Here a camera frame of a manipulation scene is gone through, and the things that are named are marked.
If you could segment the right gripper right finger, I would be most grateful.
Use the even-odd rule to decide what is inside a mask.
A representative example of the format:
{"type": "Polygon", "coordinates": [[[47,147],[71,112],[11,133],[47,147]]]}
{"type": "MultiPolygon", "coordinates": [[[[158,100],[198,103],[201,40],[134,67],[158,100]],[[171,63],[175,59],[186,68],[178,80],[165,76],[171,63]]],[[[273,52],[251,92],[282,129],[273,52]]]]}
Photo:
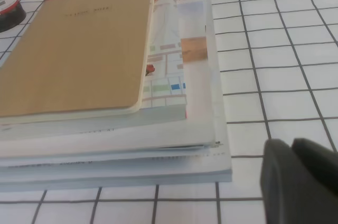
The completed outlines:
{"type": "Polygon", "coordinates": [[[337,153],[305,138],[296,138],[292,150],[314,176],[337,176],[337,153]]]}

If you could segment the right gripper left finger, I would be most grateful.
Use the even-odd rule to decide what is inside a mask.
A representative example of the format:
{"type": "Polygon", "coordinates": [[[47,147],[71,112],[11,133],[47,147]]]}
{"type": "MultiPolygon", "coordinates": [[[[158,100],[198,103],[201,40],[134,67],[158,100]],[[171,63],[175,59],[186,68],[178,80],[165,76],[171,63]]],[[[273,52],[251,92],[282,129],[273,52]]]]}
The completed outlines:
{"type": "Polygon", "coordinates": [[[260,187],[267,223],[337,223],[337,176],[314,176],[280,139],[265,142],[260,187]]]}

